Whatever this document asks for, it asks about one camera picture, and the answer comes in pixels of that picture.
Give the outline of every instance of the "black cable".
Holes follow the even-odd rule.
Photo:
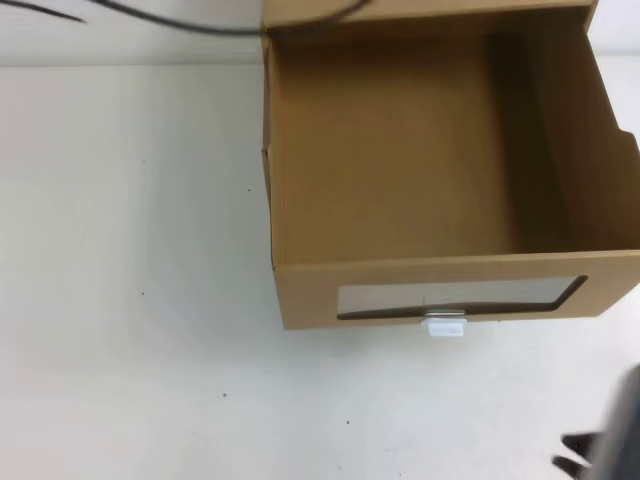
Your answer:
[[[203,35],[217,35],[223,37],[284,37],[289,34],[315,32],[331,25],[340,22],[348,16],[353,15],[358,10],[362,9],[366,5],[372,2],[372,0],[356,0],[355,3],[349,5],[341,10],[330,13],[329,15],[314,18],[304,22],[293,23],[290,25],[283,25],[278,27],[271,27],[267,29],[253,28],[253,27],[220,27],[213,25],[202,25],[197,23],[182,22],[180,20],[174,20],[172,18],[161,17],[153,13],[143,12],[133,7],[123,5],[112,0],[89,0],[90,2],[101,5],[110,10],[124,13],[131,17],[138,18],[147,22],[155,23],[169,28],[175,28],[177,30],[183,30],[185,32],[200,33]]]
[[[44,13],[45,15],[51,15],[52,17],[64,18],[65,20],[71,20],[73,22],[86,23],[83,19],[74,17],[73,15],[67,15],[50,8],[41,7],[27,2],[18,2],[16,0],[0,0],[0,5],[7,5],[9,7],[24,8],[25,10],[32,10],[38,13]]]

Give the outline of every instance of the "brown cardboard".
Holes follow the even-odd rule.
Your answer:
[[[298,19],[294,3],[268,0],[265,23]],[[586,277],[553,312],[470,320],[595,316],[633,288],[640,155],[584,33],[590,2],[375,4],[265,49],[285,326],[407,322],[338,320],[343,285]]]
[[[302,22],[340,10],[350,0],[265,0],[263,22],[267,27]],[[591,7],[593,0],[374,0],[345,22],[425,18],[442,15]]]

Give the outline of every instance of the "open cardboard box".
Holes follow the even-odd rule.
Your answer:
[[[266,0],[267,27],[337,0]],[[265,45],[285,327],[589,317],[640,282],[640,155],[592,5],[374,0]]]

